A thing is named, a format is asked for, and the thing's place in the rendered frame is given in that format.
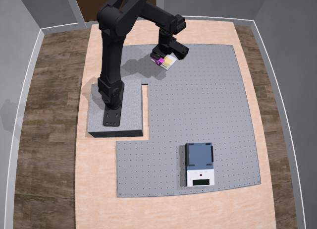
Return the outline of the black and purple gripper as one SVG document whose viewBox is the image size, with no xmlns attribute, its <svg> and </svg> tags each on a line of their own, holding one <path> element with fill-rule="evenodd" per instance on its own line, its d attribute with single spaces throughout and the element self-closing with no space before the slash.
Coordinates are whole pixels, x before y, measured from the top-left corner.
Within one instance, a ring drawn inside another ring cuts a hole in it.
<svg viewBox="0 0 317 229">
<path fill-rule="evenodd" d="M 170 44 L 170 43 L 162 43 L 159 40 L 158 44 L 152 49 L 152 53 L 150 54 L 150 57 L 156 62 L 158 66 L 160 66 L 165 61 L 164 58 L 166 57 L 166 54 L 160 51 L 161 44 Z"/>
</svg>

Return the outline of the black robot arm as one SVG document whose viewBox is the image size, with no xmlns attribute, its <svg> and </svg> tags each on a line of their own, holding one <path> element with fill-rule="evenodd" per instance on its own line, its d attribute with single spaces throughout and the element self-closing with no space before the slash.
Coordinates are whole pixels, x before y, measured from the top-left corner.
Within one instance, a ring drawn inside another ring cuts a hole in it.
<svg viewBox="0 0 317 229">
<path fill-rule="evenodd" d="M 177 42 L 177 35 L 186 28 L 185 18 L 172 15 L 147 0 L 108 0 L 98 11 L 97 21 L 102 31 L 102 70 L 98 78 L 98 92 L 105 103 L 103 125 L 119 127 L 124 92 L 120 65 L 126 35 L 132 30 L 138 17 L 154 22 L 159 27 L 160 51 L 168 55 L 171 51 L 182 60 L 189 48 Z M 117 116 L 117 117 L 116 117 Z M 116 123 L 116 124 L 115 124 Z"/>
</svg>

